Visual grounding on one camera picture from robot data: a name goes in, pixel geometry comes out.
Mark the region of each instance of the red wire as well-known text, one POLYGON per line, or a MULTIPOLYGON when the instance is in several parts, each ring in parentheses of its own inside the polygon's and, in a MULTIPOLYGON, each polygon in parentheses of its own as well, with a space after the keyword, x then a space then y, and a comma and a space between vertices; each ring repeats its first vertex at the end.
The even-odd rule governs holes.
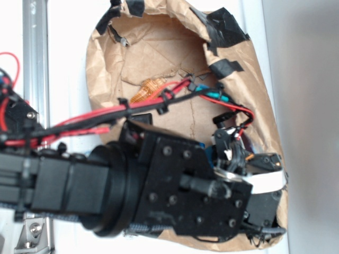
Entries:
MULTIPOLYGON (((12 89, 14 89, 17 79, 19 78, 19 74, 20 74, 20 62, 18 57, 10 52, 0 52, 0 56, 1 55, 9 55, 14 57, 15 61, 16 61, 16 66, 17 66, 17 70, 16 70, 16 75, 15 75, 15 79, 13 81, 13 86, 12 89)), ((0 127, 2 131, 8 131, 7 125, 6 125, 6 121, 5 121, 5 112, 6 112, 6 108, 7 108, 7 104, 9 102, 9 99, 6 98, 3 100, 1 107, 0 107, 0 127)))
MULTIPOLYGON (((208 100, 210 102, 214 102, 214 103, 217 103, 219 105, 225 106, 225 107, 227 107, 227 108, 229 108, 229 109, 231 109, 233 111, 234 110, 240 110, 242 112, 247 112, 247 113, 249 113, 251 115, 253 120, 255 118, 254 113, 251 110, 249 110, 248 108, 237 106, 237 105, 233 105, 233 104, 228 104, 228 103, 225 103, 225 102, 221 102, 221 101, 218 101, 217 99, 212 99, 212 98, 204 96, 204 95, 200 95, 200 97, 202 97, 202 98, 204 98, 204 99, 206 99, 206 100, 208 100)), ((243 128, 239 130, 239 137, 241 137, 243 132, 244 132, 243 128)))
POLYGON ((12 89, 14 89, 14 86, 15 86, 15 84, 16 84, 16 82, 17 82, 17 79, 19 78, 19 74, 20 74, 20 61, 19 61, 19 59, 18 59, 18 57, 15 55, 15 54, 13 54, 13 53, 10 53, 10 52, 0 52, 0 56, 1 55, 9 55, 9 56, 12 56, 12 57, 14 57, 14 59, 15 59, 15 61, 16 61, 16 75, 15 75, 15 79, 14 79, 14 81, 13 81, 13 87, 12 87, 12 89))
MULTIPOLYGON (((101 128, 92 128, 92 129, 86 129, 86 130, 74 130, 74 131, 66 131, 61 133, 59 136, 56 135, 50 135, 47 137, 44 137, 42 139, 42 145, 49 145, 52 144, 53 142, 57 141, 60 138, 64 137, 71 137, 71 136, 78 136, 78 135, 88 135, 88 134, 104 134, 110 132, 109 127, 101 127, 101 128)), ((26 143, 25 140, 8 140, 5 142, 7 146, 16 146, 16 147, 22 147, 26 143)), ((32 148, 37 148, 39 146, 38 144, 38 139, 32 139, 31 140, 31 147, 32 148)))
MULTIPOLYGON (((180 92, 185 86, 188 86, 189 83, 188 82, 183 82, 181 81, 178 86, 176 86, 172 92, 174 94, 177 94, 178 92, 180 92)), ((159 103, 164 102, 163 98, 158 97, 156 99, 152 99, 149 101, 143 101, 143 102, 135 102, 135 103, 131 103, 129 106, 130 108, 139 108, 139 107, 145 107, 145 106, 151 106, 151 105, 156 105, 159 103)), ((91 119, 93 117, 97 117, 100 115, 104 115, 104 114, 109 114, 109 113, 115 113, 118 111, 123 111, 126 110, 126 107, 124 105, 118 105, 118 106, 113 106, 113 107, 105 107, 105 108, 100 108, 98 110, 94 110, 76 117, 73 117, 71 119, 65 120, 59 124, 57 124, 56 126, 63 126, 66 124, 70 124, 70 123, 77 123, 79 121, 83 121, 83 120, 88 120, 91 119)))

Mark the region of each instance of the metal bracket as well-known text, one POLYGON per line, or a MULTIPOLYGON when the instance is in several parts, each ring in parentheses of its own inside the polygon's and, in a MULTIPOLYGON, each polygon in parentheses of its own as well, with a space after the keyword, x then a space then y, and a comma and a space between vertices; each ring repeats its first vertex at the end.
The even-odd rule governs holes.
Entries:
POLYGON ((51 218, 29 218, 25 219, 23 223, 19 241, 14 249, 15 254, 54 253, 53 220, 51 218))
POLYGON ((23 0, 24 99, 49 127, 47 0, 23 0))

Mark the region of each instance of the screw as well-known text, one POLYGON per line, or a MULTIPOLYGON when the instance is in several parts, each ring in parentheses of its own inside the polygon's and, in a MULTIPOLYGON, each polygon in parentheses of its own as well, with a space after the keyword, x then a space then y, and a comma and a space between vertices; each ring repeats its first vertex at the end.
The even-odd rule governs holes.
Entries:
POLYGON ((264 226, 270 226, 270 224, 271 224, 270 221, 268 221, 268 220, 265 220, 265 221, 264 221, 264 226))
POLYGON ((188 151, 188 150, 184 151, 183 157, 184 157, 185 160, 191 159, 191 157, 192 157, 192 152, 191 152, 191 151, 188 151))
POLYGON ((244 212, 244 219, 247 219, 249 217, 249 214, 245 211, 244 212))
POLYGON ((28 119, 34 119, 35 118, 35 113, 34 112, 28 112, 26 117, 28 119))
POLYGON ((172 154, 172 147, 165 146, 163 149, 164 156, 170 156, 172 154))
POLYGON ((39 225, 37 223, 33 223, 30 226, 30 231, 31 231, 32 234, 39 234, 41 229, 42 229, 41 225, 39 225))
POLYGON ((0 135, 0 141, 5 142, 8 139, 8 136, 6 134, 1 134, 0 135))
POLYGON ((236 207, 236 208, 240 208, 242 205, 243 205, 243 201, 242 201, 242 200, 237 200, 237 201, 235 202, 235 207, 236 207))
POLYGON ((30 249, 32 247, 32 242, 25 242, 25 246, 26 249, 30 249))
POLYGON ((204 197, 204 198, 203 198, 203 202, 204 202, 205 204, 208 204, 208 203, 210 203, 210 199, 209 199, 208 197, 204 197))
POLYGON ((169 201, 170 205, 175 205, 176 202, 178 201, 178 198, 177 198, 177 196, 172 195, 172 196, 169 197, 168 201, 169 201))
POLYGON ((154 192, 150 193, 149 196, 148 196, 148 200, 151 202, 151 203, 154 203, 158 200, 158 195, 154 192))
POLYGON ((231 228, 234 228, 236 224, 237 224, 237 221, 235 219, 230 219, 229 222, 228 222, 228 225, 231 228))
POLYGON ((270 162, 270 159, 269 159, 269 157, 264 157, 264 158, 263 158, 263 161, 264 161, 264 163, 269 163, 269 162, 270 162))
POLYGON ((197 222, 197 224, 201 224, 201 223, 203 223, 203 217, 198 216, 198 217, 195 219, 195 221, 197 222))

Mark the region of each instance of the white surface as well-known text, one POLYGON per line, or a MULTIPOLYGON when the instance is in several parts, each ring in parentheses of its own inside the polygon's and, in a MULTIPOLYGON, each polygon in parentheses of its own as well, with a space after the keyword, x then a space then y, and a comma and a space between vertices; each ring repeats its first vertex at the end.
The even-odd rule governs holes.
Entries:
MULTIPOLYGON (((267 89, 271 89, 271 76, 265 38, 265 26, 260 0, 253 1, 198 1, 190 0, 200 10, 216 10, 225 6, 237 19, 243 30, 250 34, 262 67, 267 89)), ((0 2, 0 9, 8 11, 0 16, 1 27, 5 27, 9 39, 1 51, 11 51, 22 59, 22 15, 21 1, 0 2)), ((85 79, 85 56, 87 42, 95 25, 109 7, 108 0, 50 0, 48 2, 49 21, 49 75, 50 75, 50 120, 54 125, 62 120, 90 111, 85 79)), ((71 151, 85 152, 100 143, 98 137, 81 137, 64 140, 71 151)), ((0 211, 0 233, 6 237, 6 250, 13 253, 21 231, 20 225, 12 222, 12 212, 0 211)), ((140 252, 148 253, 212 253, 199 251, 176 243, 144 237, 97 238, 79 224, 55 222, 55 242, 57 253, 106 253, 140 252)), ((287 237, 268 250, 239 252, 247 254, 288 253, 287 237)))
POLYGON ((264 0, 291 254, 339 252, 339 1, 264 0))

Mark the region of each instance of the blue wire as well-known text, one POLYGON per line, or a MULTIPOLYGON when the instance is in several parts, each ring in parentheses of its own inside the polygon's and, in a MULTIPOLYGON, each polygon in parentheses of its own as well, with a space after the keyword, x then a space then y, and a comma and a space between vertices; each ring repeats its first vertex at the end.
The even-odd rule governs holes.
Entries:
MULTIPOLYGON (((209 87, 206 86, 206 85, 199 85, 195 89, 195 91, 198 92, 198 91, 201 91, 201 90, 204 90, 204 89, 207 89, 207 88, 209 88, 209 87)), ((213 99, 219 99, 219 97, 220 97, 220 94, 219 93, 215 93, 215 92, 208 92, 205 95, 208 96, 208 97, 211 97, 213 99)), ((220 100, 223 101, 223 102, 229 102, 229 98, 227 96, 225 96, 225 95, 222 95, 220 100)))

